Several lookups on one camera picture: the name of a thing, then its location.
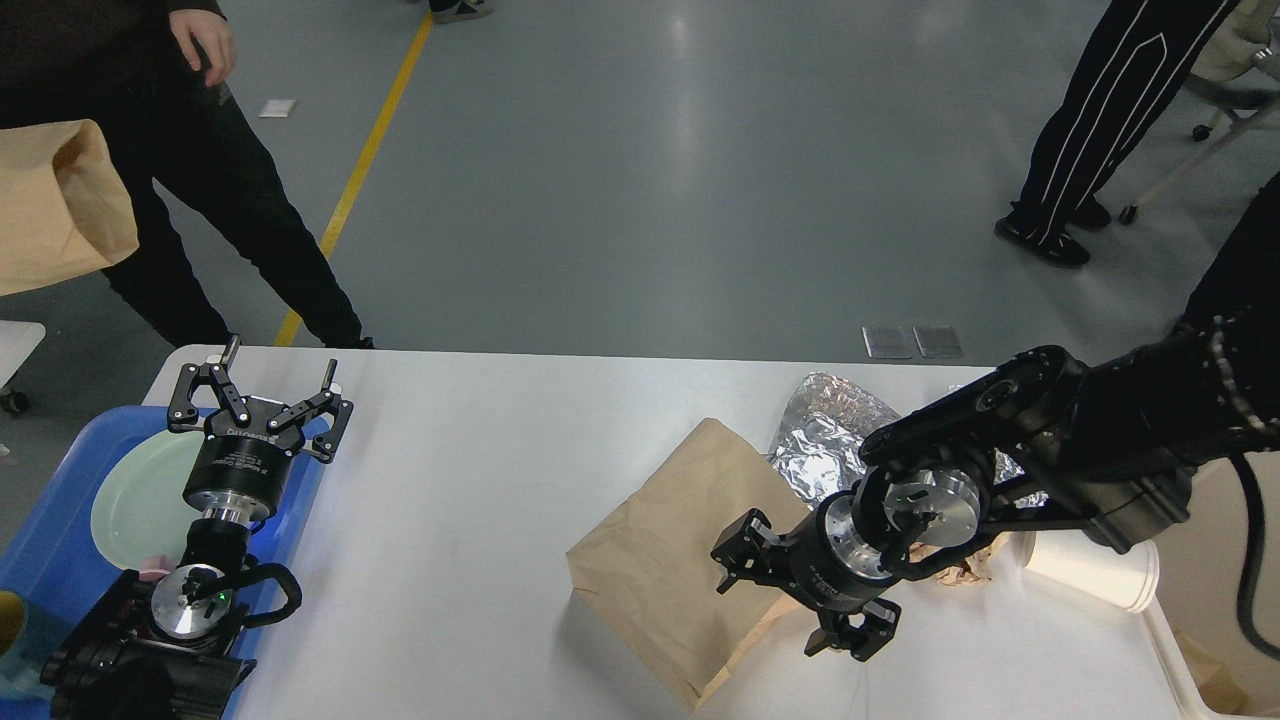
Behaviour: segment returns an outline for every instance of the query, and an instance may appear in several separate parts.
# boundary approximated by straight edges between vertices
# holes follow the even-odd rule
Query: human hand
[[[169,13],[169,29],[192,70],[200,70],[200,53],[195,42],[205,51],[209,58],[205,87],[214,87],[232,74],[236,68],[236,37],[221,15],[209,10],[174,10]]]

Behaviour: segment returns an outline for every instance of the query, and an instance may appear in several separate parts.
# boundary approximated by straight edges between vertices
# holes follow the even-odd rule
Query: white paper cup
[[[1160,555],[1152,541],[1120,555],[1080,530],[1024,533],[1028,571],[1092,594],[1126,612],[1142,612],[1156,597]]]

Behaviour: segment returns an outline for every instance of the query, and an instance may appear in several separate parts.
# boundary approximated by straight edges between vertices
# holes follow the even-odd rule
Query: white stripe
[[[1133,26],[1138,24],[1138,18],[1142,17],[1142,12],[1146,8],[1147,8],[1147,0],[1143,0],[1142,5],[1138,8],[1138,12],[1134,13],[1133,20],[1129,23],[1129,27],[1125,28],[1124,36],[1120,37],[1120,42],[1116,44],[1115,51],[1111,53],[1111,58],[1107,59],[1107,63],[1102,67],[1102,70],[1098,73],[1098,78],[1093,81],[1093,87],[1089,88],[1089,94],[1084,97],[1084,102],[1080,104],[1080,114],[1075,117],[1075,122],[1071,123],[1071,129],[1066,132],[1066,140],[1070,140],[1071,135],[1075,133],[1075,128],[1080,124],[1080,119],[1084,117],[1084,109],[1088,108],[1089,105],[1089,99],[1093,97],[1093,94],[1098,90],[1098,83],[1102,82],[1102,76],[1106,74],[1107,68],[1111,67],[1111,63],[1115,61],[1116,55],[1120,54],[1120,49],[1124,46],[1125,40],[1129,38],[1129,33],[1133,31]],[[1048,201],[1050,187],[1053,186],[1053,177],[1057,176],[1057,169],[1062,164],[1062,154],[1066,152],[1066,145],[1068,142],[1064,141],[1062,149],[1057,151],[1057,160],[1053,163],[1053,169],[1050,172],[1048,179],[1044,182],[1044,195],[1041,197],[1041,205]],[[1039,228],[1033,229],[1030,234],[1034,237],[1037,231],[1039,231]]]
[[[1156,76],[1160,74],[1160,68],[1165,64],[1165,60],[1169,59],[1169,46],[1165,44],[1165,33],[1160,33],[1160,35],[1156,35],[1155,37],[1144,40],[1142,42],[1142,45],[1138,45],[1137,47],[1134,47],[1133,53],[1129,54],[1129,59],[1125,60],[1124,67],[1120,68],[1120,73],[1116,74],[1116,79],[1111,83],[1111,90],[1107,91],[1106,99],[1102,100],[1102,106],[1098,108],[1098,114],[1093,119],[1093,127],[1089,128],[1089,137],[1093,137],[1093,131],[1096,131],[1098,128],[1098,124],[1102,122],[1102,115],[1105,115],[1106,110],[1107,110],[1107,102],[1111,101],[1111,94],[1115,92],[1116,86],[1120,85],[1121,79],[1124,79],[1125,70],[1128,70],[1129,65],[1133,64],[1134,58],[1138,56],[1138,53],[1142,53],[1143,47],[1151,45],[1152,42],[1157,42],[1157,41],[1160,42],[1160,46],[1161,46],[1160,61],[1156,63],[1156,69],[1155,69],[1155,72],[1151,73],[1151,79],[1147,81],[1147,87],[1144,87],[1143,91],[1142,91],[1142,95],[1138,96],[1138,104],[1140,104],[1142,99],[1146,97],[1147,92],[1151,90],[1151,86],[1155,85],[1155,82],[1156,82]],[[1135,104],[1133,106],[1133,109],[1129,110],[1129,117],[1125,118],[1124,124],[1120,126],[1120,132],[1124,132],[1124,128],[1129,124],[1129,120],[1133,119],[1133,114],[1138,111],[1138,104]],[[1115,151],[1116,143],[1119,143],[1119,142],[1120,142],[1120,137],[1116,136],[1115,142],[1111,143],[1111,150],[1107,151],[1107,158],[1111,156],[1111,152]],[[1075,163],[1071,164],[1071,172],[1068,173],[1066,174],[1066,179],[1062,181],[1062,192],[1060,192],[1059,196],[1057,196],[1057,200],[1053,201],[1053,210],[1048,214],[1048,225],[1047,227],[1053,227],[1053,219],[1057,217],[1057,210],[1062,205],[1062,196],[1066,195],[1066,186],[1069,186],[1071,183],[1071,176],[1075,174],[1075,168],[1076,168],[1076,165],[1080,164],[1080,158],[1083,155],[1084,155],[1084,146],[1080,147],[1080,154],[1075,156]],[[1098,179],[1098,176],[1093,176],[1093,181],[1097,182],[1097,179]]]
[[[1156,97],[1160,97],[1161,95],[1164,95],[1164,94],[1165,94],[1165,90],[1166,90],[1166,88],[1169,87],[1169,83],[1174,82],[1174,76],[1176,76],[1176,74],[1178,74],[1178,69],[1179,69],[1179,68],[1181,68],[1183,65],[1185,65],[1187,63],[1189,63],[1190,60],[1193,60],[1193,59],[1194,59],[1194,58],[1192,56],[1192,50],[1194,50],[1194,49],[1196,49],[1196,46],[1197,46],[1197,45],[1199,45],[1199,41],[1201,41],[1201,38],[1202,38],[1202,37],[1204,37],[1204,33],[1206,33],[1206,32],[1208,32],[1208,28],[1210,28],[1210,27],[1212,27],[1215,22],[1220,22],[1220,20],[1219,20],[1219,15],[1221,15],[1221,14],[1222,14],[1222,10],[1224,10],[1224,9],[1226,8],[1226,4],[1228,4],[1229,1],[1230,1],[1230,0],[1222,0],[1222,4],[1217,6],[1217,12],[1216,12],[1216,13],[1213,13],[1213,15],[1212,15],[1212,17],[1210,18],[1210,20],[1208,20],[1207,23],[1204,23],[1204,27],[1202,27],[1202,28],[1201,28],[1201,31],[1199,31],[1199,32],[1198,32],[1198,33],[1196,35],[1196,41],[1194,41],[1194,42],[1192,42],[1192,44],[1190,44],[1190,45],[1189,45],[1189,46],[1187,47],[1187,53],[1185,53],[1185,54],[1183,54],[1183,59],[1181,59],[1181,60],[1179,60],[1179,61],[1178,61],[1178,65],[1175,65],[1175,67],[1174,67],[1174,72],[1171,72],[1171,73],[1169,74],[1169,79],[1166,79],[1166,81],[1165,81],[1165,85],[1164,85],[1164,86],[1161,86],[1161,88],[1160,88],[1160,92],[1157,92],[1157,94],[1156,94]],[[1124,143],[1121,145],[1121,147],[1126,147],[1126,146],[1129,145],[1129,141],[1130,141],[1130,140],[1133,140],[1133,136],[1138,135],[1138,128],[1140,128],[1140,127],[1143,126],[1143,123],[1146,123],[1146,122],[1147,122],[1147,115],[1149,115],[1149,114],[1151,114],[1151,110],[1152,110],[1152,108],[1155,108],[1155,102],[1152,102],[1152,105],[1151,105],[1149,108],[1147,108],[1147,111],[1146,111],[1146,113],[1143,113],[1143,115],[1142,115],[1142,119],[1139,119],[1139,120],[1138,120],[1138,124],[1137,124],[1137,126],[1134,126],[1134,128],[1133,128],[1133,132],[1130,132],[1130,133],[1129,133],[1129,137],[1126,137],[1126,138],[1125,138],[1125,141],[1124,141]],[[1107,155],[1107,160],[1108,160],[1108,161],[1111,160],[1111,155],[1110,155],[1110,154]]]

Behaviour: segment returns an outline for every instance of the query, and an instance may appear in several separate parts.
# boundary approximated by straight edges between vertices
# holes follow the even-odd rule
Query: brown paper bag
[[[567,553],[573,591],[691,710],[773,620],[799,607],[751,583],[716,592],[722,571],[712,547],[751,507],[781,533],[809,511],[755,448],[705,419]]]
[[[1178,642],[1178,650],[1183,651],[1187,669],[1190,670],[1196,689],[1199,691],[1204,705],[1213,712],[1224,715],[1243,712],[1249,703],[1249,696],[1235,684],[1231,670],[1176,628],[1174,628],[1174,641]]]
[[[137,249],[133,206],[97,124],[0,129],[0,295],[100,270]]]

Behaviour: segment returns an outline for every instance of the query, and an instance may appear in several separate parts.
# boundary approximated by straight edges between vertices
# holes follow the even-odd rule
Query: blue tray
[[[316,420],[307,425],[306,434],[311,437],[326,428]],[[120,574],[97,552],[90,534],[90,511],[97,489],[125,454],[164,429],[165,409],[145,406],[108,410],[84,425],[13,544],[0,557],[0,588],[15,591],[56,615],[68,628],[76,626]],[[259,560],[288,565],[323,470],[324,465],[310,456],[294,460],[278,514],[250,541],[250,552]],[[237,600],[262,612],[280,605],[276,594],[275,584],[265,583],[239,593]],[[232,656],[253,657],[264,629],[270,628],[242,633]],[[232,696],[225,717],[234,714],[238,694],[239,691]],[[49,702],[0,700],[0,717],[47,720]]]

